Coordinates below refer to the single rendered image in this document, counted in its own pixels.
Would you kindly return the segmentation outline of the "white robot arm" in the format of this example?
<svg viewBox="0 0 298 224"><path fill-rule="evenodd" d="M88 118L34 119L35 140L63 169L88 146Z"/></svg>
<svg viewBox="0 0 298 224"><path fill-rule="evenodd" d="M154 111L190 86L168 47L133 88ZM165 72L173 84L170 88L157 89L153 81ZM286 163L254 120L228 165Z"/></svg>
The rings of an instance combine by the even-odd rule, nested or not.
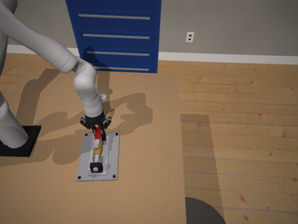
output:
<svg viewBox="0 0 298 224"><path fill-rule="evenodd" d="M0 0L0 76L2 74L8 37L29 48L62 73L75 72L74 89L82 101L84 114L96 117L103 111L106 94L95 88L97 72L87 61L73 55L57 40L34 31L15 15L17 0ZM95 92L96 91L96 92ZM0 91L0 140L10 148L18 148L28 140L28 134L9 109Z"/></svg>

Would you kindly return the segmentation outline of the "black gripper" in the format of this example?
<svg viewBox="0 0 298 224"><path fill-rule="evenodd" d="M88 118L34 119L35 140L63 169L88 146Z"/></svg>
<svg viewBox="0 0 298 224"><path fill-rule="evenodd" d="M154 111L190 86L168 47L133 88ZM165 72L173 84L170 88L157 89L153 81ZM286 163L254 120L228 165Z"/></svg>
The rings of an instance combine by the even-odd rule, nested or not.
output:
<svg viewBox="0 0 298 224"><path fill-rule="evenodd" d="M94 121L96 121L96 122L94 122ZM104 121L105 121L105 124L103 124ZM107 129L111 123L111 117L109 117L109 118L105 117L104 112L102 111L102 113L96 117L88 117L86 115L85 115L85 118L81 117L80 123L87 129L92 129L94 134L96 133L95 125L98 125L100 128L101 134L103 134L104 129Z"/></svg>

